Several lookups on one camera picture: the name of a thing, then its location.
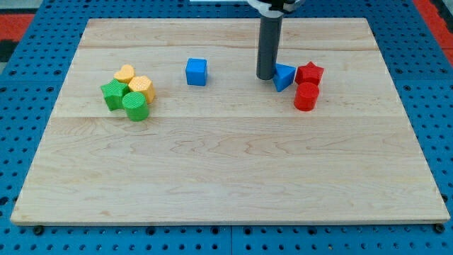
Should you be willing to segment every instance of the green block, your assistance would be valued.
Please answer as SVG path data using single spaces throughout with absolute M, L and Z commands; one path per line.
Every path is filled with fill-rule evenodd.
M 106 85 L 102 85 L 101 91 L 110 111 L 122 109 L 122 98 L 130 92 L 127 84 L 121 83 L 116 79 Z
M 126 110 L 127 117 L 132 121 L 141 121 L 148 118 L 149 108 L 147 100 L 140 92 L 128 93 L 122 99 L 122 105 Z

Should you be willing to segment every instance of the red cylinder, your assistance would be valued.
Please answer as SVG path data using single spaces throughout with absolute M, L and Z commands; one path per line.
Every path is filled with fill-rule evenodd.
M 311 82 L 302 82 L 296 90 L 294 106 L 301 111 L 311 111 L 316 105 L 319 88 Z

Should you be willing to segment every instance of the yellow block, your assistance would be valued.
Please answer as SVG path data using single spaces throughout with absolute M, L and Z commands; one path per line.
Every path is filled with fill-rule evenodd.
M 131 91 L 141 92 L 147 99 L 147 103 L 151 103 L 156 95 L 153 82 L 147 76 L 136 76 L 132 78 L 129 83 L 129 89 Z
M 130 64 L 125 64 L 121 67 L 121 70 L 116 72 L 113 75 L 113 78 L 117 79 L 119 82 L 128 84 L 132 78 L 135 76 L 134 67 Z

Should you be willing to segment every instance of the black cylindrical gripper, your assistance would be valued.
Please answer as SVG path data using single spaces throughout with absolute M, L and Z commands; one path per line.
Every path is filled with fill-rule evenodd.
M 259 79 L 269 80 L 274 77 L 282 19 L 283 16 L 279 18 L 261 16 L 256 65 L 256 76 Z

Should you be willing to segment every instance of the wood grain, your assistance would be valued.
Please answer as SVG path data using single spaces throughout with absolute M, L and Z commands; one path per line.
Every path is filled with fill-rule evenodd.
M 259 21 L 90 20 L 11 220 L 18 225 L 350 225 L 449 219 L 365 19 L 287 18 L 278 62 L 325 67 L 316 108 L 255 77 Z M 187 86 L 189 57 L 208 60 Z M 123 65 L 150 117 L 109 112 Z

